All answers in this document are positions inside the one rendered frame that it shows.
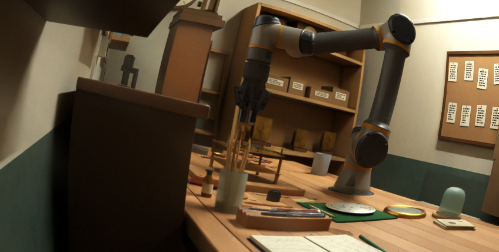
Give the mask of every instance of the white label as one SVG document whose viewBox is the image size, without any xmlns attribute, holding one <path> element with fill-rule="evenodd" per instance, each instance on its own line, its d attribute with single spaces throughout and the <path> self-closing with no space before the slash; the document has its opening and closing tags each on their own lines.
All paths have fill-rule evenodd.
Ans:
<svg viewBox="0 0 499 252">
<path fill-rule="evenodd" d="M 448 122 L 450 124 L 455 123 L 455 111 L 457 109 L 457 103 L 451 103 L 449 102 L 449 107 L 447 109 L 447 120 L 445 122 Z"/>
<path fill-rule="evenodd" d="M 488 75 L 488 69 L 486 68 L 479 68 L 478 69 L 478 89 L 487 89 L 487 75 Z"/>
<path fill-rule="evenodd" d="M 474 61 L 464 62 L 464 81 L 473 81 Z"/>
<path fill-rule="evenodd" d="M 272 84 L 272 85 L 277 85 L 277 86 L 280 86 L 280 87 L 284 86 L 284 81 L 283 80 L 278 80 L 277 78 L 271 78 L 271 77 L 269 77 L 268 80 L 267 80 L 267 83 L 268 84 Z"/>
<path fill-rule="evenodd" d="M 457 63 L 449 63 L 449 81 L 457 82 Z"/>
<path fill-rule="evenodd" d="M 213 194 L 213 184 L 202 183 L 201 192 L 205 194 Z"/>
<path fill-rule="evenodd" d="M 494 64 L 494 85 L 499 84 L 499 64 Z"/>
<path fill-rule="evenodd" d="M 492 130 L 499 129 L 499 108 L 492 107 L 492 119 L 490 120 L 490 128 Z"/>
<path fill-rule="evenodd" d="M 461 109 L 461 124 L 462 127 L 470 126 L 471 106 L 463 105 Z"/>
<path fill-rule="evenodd" d="M 336 92 L 336 95 L 334 96 L 334 98 L 341 100 L 341 101 L 346 101 L 347 95 L 345 93 Z"/>
<path fill-rule="evenodd" d="M 477 117 L 475 119 L 476 127 L 485 127 L 485 114 L 487 113 L 487 106 L 477 105 Z"/>
<path fill-rule="evenodd" d="M 329 94 L 327 94 L 326 92 L 321 92 L 319 90 L 315 90 L 315 96 L 319 96 L 319 97 L 323 97 L 323 98 L 329 99 Z"/>
<path fill-rule="evenodd" d="M 293 81 L 293 88 L 301 91 L 301 90 L 303 90 L 303 83 Z"/>
</svg>

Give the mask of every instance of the corkboard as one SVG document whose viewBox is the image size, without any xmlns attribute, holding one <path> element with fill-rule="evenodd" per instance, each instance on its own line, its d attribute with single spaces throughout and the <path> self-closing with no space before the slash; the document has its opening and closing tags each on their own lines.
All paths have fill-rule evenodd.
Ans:
<svg viewBox="0 0 499 252">
<path fill-rule="evenodd" d="M 474 61 L 473 81 L 464 81 L 465 61 Z M 449 62 L 457 62 L 457 82 L 448 81 Z M 499 64 L 499 51 L 447 52 L 445 90 L 438 139 L 494 148 L 497 130 L 490 128 L 492 108 L 499 107 L 499 85 L 494 85 L 494 64 Z M 477 88 L 478 70 L 488 69 L 487 89 Z M 455 123 L 448 123 L 449 102 L 457 103 Z M 463 105 L 471 106 L 469 127 L 460 126 Z M 486 105 L 485 127 L 476 127 L 477 105 Z"/>
</svg>

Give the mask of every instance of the white cup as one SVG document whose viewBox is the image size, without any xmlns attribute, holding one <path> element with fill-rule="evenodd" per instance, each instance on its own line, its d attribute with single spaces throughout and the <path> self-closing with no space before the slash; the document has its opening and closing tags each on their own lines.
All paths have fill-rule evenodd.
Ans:
<svg viewBox="0 0 499 252">
<path fill-rule="evenodd" d="M 314 175 L 327 175 L 329 163 L 331 162 L 331 155 L 316 152 L 314 155 L 314 162 L 312 163 L 311 174 Z"/>
</svg>

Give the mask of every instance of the grandfather clock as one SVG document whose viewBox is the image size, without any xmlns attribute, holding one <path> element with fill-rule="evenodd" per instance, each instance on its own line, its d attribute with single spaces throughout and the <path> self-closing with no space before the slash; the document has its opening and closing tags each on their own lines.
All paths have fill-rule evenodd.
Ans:
<svg viewBox="0 0 499 252">
<path fill-rule="evenodd" d="M 215 12 L 184 8 L 170 23 L 155 93 L 199 102 L 211 34 L 225 21 Z"/>
</svg>

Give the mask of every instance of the bulletin board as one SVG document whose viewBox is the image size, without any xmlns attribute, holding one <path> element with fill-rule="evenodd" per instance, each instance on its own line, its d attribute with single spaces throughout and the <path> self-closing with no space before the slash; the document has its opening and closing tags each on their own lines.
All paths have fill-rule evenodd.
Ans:
<svg viewBox="0 0 499 252">
<path fill-rule="evenodd" d="M 438 139 L 494 148 L 498 126 L 499 51 L 447 52 Z"/>
</svg>

